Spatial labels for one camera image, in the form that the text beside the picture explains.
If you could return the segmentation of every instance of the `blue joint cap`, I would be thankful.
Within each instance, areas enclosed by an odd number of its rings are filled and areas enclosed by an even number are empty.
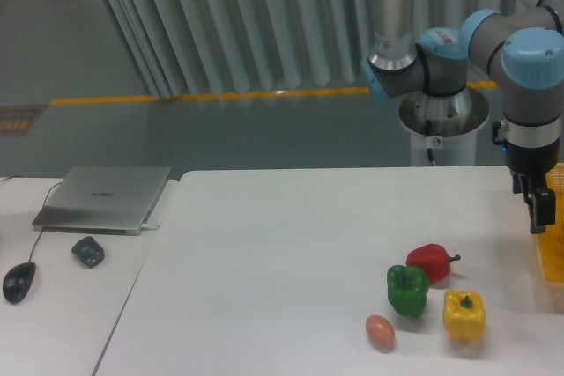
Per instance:
[[[460,45],[462,49],[468,55],[468,51],[470,48],[470,41],[472,40],[472,35],[476,32],[479,25],[484,22],[484,20],[492,15],[499,15],[498,11],[494,11],[491,9],[483,9],[481,11],[477,11],[472,13],[470,17],[468,17],[460,27]]]
[[[370,91],[370,95],[378,101],[389,100],[390,96],[383,89],[380,81],[378,81],[378,78],[376,78],[376,75],[374,75],[374,71],[370,67],[368,59],[362,59],[362,61],[360,61],[360,67],[362,68],[364,78],[367,79],[367,85],[368,90]]]
[[[428,29],[421,34],[419,44],[433,55],[444,57],[445,59],[462,61],[468,58],[468,50],[464,50],[458,40],[459,33],[457,30],[436,27]]]
[[[522,87],[554,87],[564,79],[564,37],[545,28],[517,31],[505,41],[501,66]]]

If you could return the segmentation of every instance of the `yellow crate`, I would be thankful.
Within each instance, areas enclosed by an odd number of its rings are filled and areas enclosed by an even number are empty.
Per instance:
[[[537,236],[538,262],[545,282],[564,283],[564,163],[546,175],[546,184],[556,194],[556,223]]]

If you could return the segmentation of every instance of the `laptop lid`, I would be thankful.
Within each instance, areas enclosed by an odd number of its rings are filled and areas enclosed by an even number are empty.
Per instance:
[[[167,183],[170,167],[76,166],[45,202],[35,229],[136,235]]]

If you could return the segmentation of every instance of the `yellow floor stripe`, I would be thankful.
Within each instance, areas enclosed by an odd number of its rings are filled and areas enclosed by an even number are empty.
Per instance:
[[[494,81],[469,81],[467,84],[470,88],[497,88],[497,84]]]
[[[495,88],[494,81],[472,81],[468,83],[470,88]],[[348,88],[320,88],[314,90],[290,90],[276,92],[224,92],[219,96],[211,93],[206,94],[183,94],[166,100],[156,100],[152,96],[115,96],[115,97],[83,97],[75,99],[53,99],[51,105],[87,105],[100,103],[142,103],[149,101],[200,101],[200,100],[240,100],[240,99],[273,99],[284,97],[315,97],[315,96],[346,96],[368,94],[366,87]]]

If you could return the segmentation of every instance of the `brown egg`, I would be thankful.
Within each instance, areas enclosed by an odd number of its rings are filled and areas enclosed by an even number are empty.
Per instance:
[[[367,334],[378,346],[385,349],[391,348],[396,339],[396,331],[385,317],[373,315],[367,319]]]

